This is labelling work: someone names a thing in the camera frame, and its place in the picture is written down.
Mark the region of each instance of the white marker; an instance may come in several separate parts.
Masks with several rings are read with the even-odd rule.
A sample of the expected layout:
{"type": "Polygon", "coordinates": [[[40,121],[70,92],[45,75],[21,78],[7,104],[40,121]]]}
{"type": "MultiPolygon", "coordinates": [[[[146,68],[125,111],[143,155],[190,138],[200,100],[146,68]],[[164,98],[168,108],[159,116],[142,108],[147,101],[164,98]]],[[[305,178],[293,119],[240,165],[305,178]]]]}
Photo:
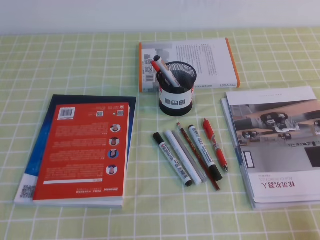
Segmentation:
{"type": "Polygon", "coordinates": [[[179,156],[183,166],[185,167],[185,169],[189,173],[189,175],[190,175],[191,179],[194,181],[195,185],[201,184],[202,183],[201,178],[199,177],[196,170],[192,166],[191,162],[187,158],[186,154],[184,153],[184,151],[180,147],[175,136],[172,134],[172,132],[170,130],[165,131],[164,134],[168,138],[168,140],[171,143],[176,154],[179,156]]]}
{"type": "Polygon", "coordinates": [[[153,60],[155,61],[157,66],[160,68],[162,74],[165,76],[165,78],[174,88],[181,87],[180,83],[178,82],[174,74],[169,70],[168,66],[165,64],[165,62],[162,60],[162,58],[159,55],[156,55],[153,58],[153,60]]]}
{"type": "Polygon", "coordinates": [[[196,146],[200,150],[200,152],[204,158],[204,161],[209,168],[211,176],[213,177],[214,180],[220,181],[222,179],[221,173],[219,172],[217,166],[215,165],[214,161],[210,157],[210,155],[204,145],[204,142],[202,141],[200,134],[197,131],[197,129],[195,128],[195,126],[190,125],[189,132],[190,132],[191,137],[192,137],[193,141],[195,142],[196,146]]]}
{"type": "Polygon", "coordinates": [[[179,177],[183,181],[184,185],[186,185],[187,187],[191,186],[192,185],[191,178],[186,173],[184,168],[180,165],[178,160],[173,156],[173,154],[171,153],[170,149],[168,148],[167,144],[165,143],[161,135],[158,132],[156,132],[155,134],[153,134],[153,138],[159,144],[161,151],[164,153],[165,157],[169,160],[172,167],[174,168],[176,173],[179,175],[179,177]]]}
{"type": "Polygon", "coordinates": [[[205,175],[205,173],[202,171],[202,169],[200,169],[198,167],[198,165],[196,164],[194,158],[191,156],[190,152],[188,151],[188,149],[186,148],[186,146],[184,145],[184,142],[181,140],[179,134],[176,131],[172,131],[173,136],[175,137],[176,141],[178,142],[178,144],[180,145],[180,147],[182,148],[183,152],[185,153],[186,157],[189,159],[189,162],[192,164],[194,170],[196,171],[196,173],[198,174],[198,176],[200,177],[201,181],[203,183],[205,183],[208,179],[207,176],[205,175]]]}

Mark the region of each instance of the pen holder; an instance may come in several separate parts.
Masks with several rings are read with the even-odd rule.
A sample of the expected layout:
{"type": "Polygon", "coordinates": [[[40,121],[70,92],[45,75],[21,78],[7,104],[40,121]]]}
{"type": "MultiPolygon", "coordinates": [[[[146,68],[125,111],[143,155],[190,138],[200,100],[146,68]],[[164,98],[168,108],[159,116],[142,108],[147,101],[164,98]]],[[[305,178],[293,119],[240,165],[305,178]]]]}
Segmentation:
{"type": "Polygon", "coordinates": [[[169,86],[163,75],[157,73],[156,78],[160,85],[159,106],[165,114],[180,117],[189,113],[193,107],[197,72],[191,65],[181,61],[168,62],[166,65],[181,86],[169,86]]]}

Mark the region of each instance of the red book cover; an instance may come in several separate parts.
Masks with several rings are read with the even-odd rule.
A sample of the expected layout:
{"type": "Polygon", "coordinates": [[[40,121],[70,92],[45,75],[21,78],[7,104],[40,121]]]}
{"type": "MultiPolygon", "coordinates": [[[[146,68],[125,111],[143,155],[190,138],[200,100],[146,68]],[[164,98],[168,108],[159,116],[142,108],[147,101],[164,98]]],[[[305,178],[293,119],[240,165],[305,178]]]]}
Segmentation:
{"type": "Polygon", "coordinates": [[[33,200],[122,199],[128,114],[126,102],[58,105],[33,200]]]}

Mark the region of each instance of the pen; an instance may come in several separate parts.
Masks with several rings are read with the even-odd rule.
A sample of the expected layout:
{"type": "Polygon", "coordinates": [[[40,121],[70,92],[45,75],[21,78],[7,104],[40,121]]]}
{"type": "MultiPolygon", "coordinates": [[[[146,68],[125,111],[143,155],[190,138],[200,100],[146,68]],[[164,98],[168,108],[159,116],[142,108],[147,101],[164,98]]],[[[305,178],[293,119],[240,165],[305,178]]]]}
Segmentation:
{"type": "Polygon", "coordinates": [[[212,175],[212,177],[214,178],[214,180],[216,181],[220,181],[222,179],[221,173],[219,172],[217,166],[215,165],[214,161],[212,160],[212,158],[210,157],[204,142],[202,141],[199,132],[197,131],[197,129],[195,128],[195,126],[190,125],[189,126],[189,132],[191,134],[191,137],[193,138],[196,146],[198,147],[198,149],[200,150],[206,165],[208,166],[210,173],[212,175]]]}
{"type": "Polygon", "coordinates": [[[217,184],[216,180],[214,180],[214,178],[211,176],[211,174],[209,172],[209,169],[206,166],[205,161],[202,159],[202,157],[198,153],[195,145],[192,143],[191,139],[188,137],[186,131],[181,127],[180,122],[178,122],[177,125],[178,125],[178,128],[179,128],[180,132],[182,133],[182,135],[184,136],[185,140],[188,142],[190,148],[192,149],[192,152],[194,153],[194,155],[198,159],[202,169],[205,171],[207,177],[210,179],[213,187],[215,188],[216,191],[219,191],[220,190],[219,185],[217,184]]]}
{"type": "Polygon", "coordinates": [[[190,152],[188,151],[188,149],[184,145],[184,142],[181,140],[179,134],[176,131],[172,131],[172,134],[175,137],[175,139],[178,142],[178,144],[180,145],[180,147],[182,148],[182,150],[183,150],[184,154],[186,155],[186,157],[189,159],[189,162],[192,164],[195,172],[198,174],[198,176],[200,177],[201,181],[203,183],[205,183],[208,180],[206,175],[203,173],[203,171],[201,169],[198,168],[198,165],[196,164],[194,158],[191,156],[190,152]]]}
{"type": "Polygon", "coordinates": [[[176,171],[176,173],[179,175],[181,180],[183,181],[184,185],[187,187],[190,187],[192,185],[192,180],[189,177],[189,175],[186,173],[184,168],[180,165],[178,160],[173,156],[171,153],[170,149],[168,148],[167,144],[161,137],[160,133],[156,132],[153,134],[154,140],[159,144],[159,148],[161,151],[164,153],[165,157],[169,160],[171,163],[172,167],[176,171]]]}
{"type": "Polygon", "coordinates": [[[162,60],[162,58],[159,55],[156,55],[153,60],[157,64],[157,66],[160,68],[162,74],[165,76],[165,78],[168,80],[168,82],[175,88],[181,87],[180,83],[174,76],[174,74],[169,70],[168,66],[165,64],[165,62],[162,60]]]}
{"type": "Polygon", "coordinates": [[[229,169],[228,169],[227,161],[225,159],[225,156],[224,156],[221,148],[219,147],[218,143],[216,142],[215,133],[210,125],[210,122],[207,119],[204,119],[203,128],[204,128],[204,131],[205,131],[208,139],[213,142],[215,154],[216,154],[216,157],[218,158],[220,166],[228,173],[229,169]]]}
{"type": "Polygon", "coordinates": [[[189,159],[187,158],[186,154],[184,153],[184,151],[180,147],[175,136],[172,134],[172,132],[170,130],[165,131],[164,134],[168,138],[168,140],[171,143],[176,154],[179,156],[183,166],[187,170],[188,174],[190,175],[190,177],[193,180],[193,182],[195,183],[195,185],[201,184],[202,181],[201,181],[199,175],[197,174],[196,170],[192,166],[192,164],[189,161],[189,159]]]}

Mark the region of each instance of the pencil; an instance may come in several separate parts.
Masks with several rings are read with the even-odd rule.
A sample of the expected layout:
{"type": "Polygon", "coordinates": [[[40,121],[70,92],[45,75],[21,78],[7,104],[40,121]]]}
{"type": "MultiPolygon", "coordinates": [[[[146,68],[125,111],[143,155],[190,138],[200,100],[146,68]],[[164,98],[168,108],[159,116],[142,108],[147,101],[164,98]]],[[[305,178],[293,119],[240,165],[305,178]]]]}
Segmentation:
{"type": "Polygon", "coordinates": [[[208,178],[210,179],[213,187],[215,188],[216,191],[220,190],[220,187],[218,186],[217,182],[213,179],[213,177],[211,176],[206,163],[204,162],[204,160],[202,159],[202,157],[200,156],[200,154],[198,153],[196,147],[194,146],[194,144],[192,143],[191,139],[188,137],[186,131],[181,127],[180,122],[177,123],[178,128],[180,130],[180,132],[182,133],[182,135],[184,136],[185,140],[188,142],[190,148],[192,149],[192,152],[194,153],[194,155],[196,156],[196,158],[198,159],[202,169],[205,171],[206,175],[208,176],[208,178]]]}

